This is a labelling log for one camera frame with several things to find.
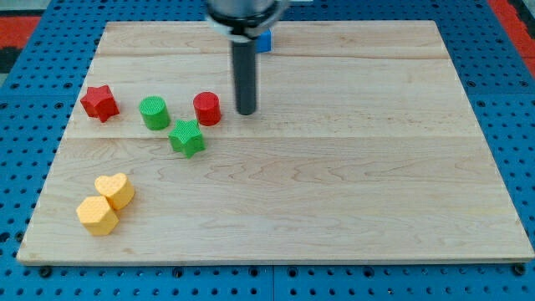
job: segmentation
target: red cylinder block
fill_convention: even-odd
[[[202,92],[193,99],[197,120],[201,125],[215,125],[221,120],[219,98],[212,92]]]

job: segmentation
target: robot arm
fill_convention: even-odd
[[[257,109],[256,38],[283,15],[289,0],[206,0],[206,19],[231,41],[236,110]]]

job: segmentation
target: blue perforated mat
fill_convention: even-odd
[[[0,90],[0,299],[535,299],[528,265],[26,268],[14,259],[107,21],[200,20],[198,0],[55,0]],[[484,1],[320,1],[286,20],[431,19],[535,238],[535,82]]]

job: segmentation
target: wood grain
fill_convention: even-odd
[[[280,23],[261,109],[234,112],[228,42],[204,23],[109,23],[18,259],[29,265],[509,263],[534,257],[433,22]],[[175,153],[137,105],[174,119],[220,95],[206,150]],[[100,175],[136,188],[108,237],[74,209]]]

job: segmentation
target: yellow block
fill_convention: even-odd
[[[114,176],[99,176],[94,181],[94,187],[108,199],[115,210],[128,205],[135,194],[134,187],[124,173],[118,173]]]
[[[91,235],[108,235],[119,218],[103,196],[89,196],[76,208],[78,219]]]

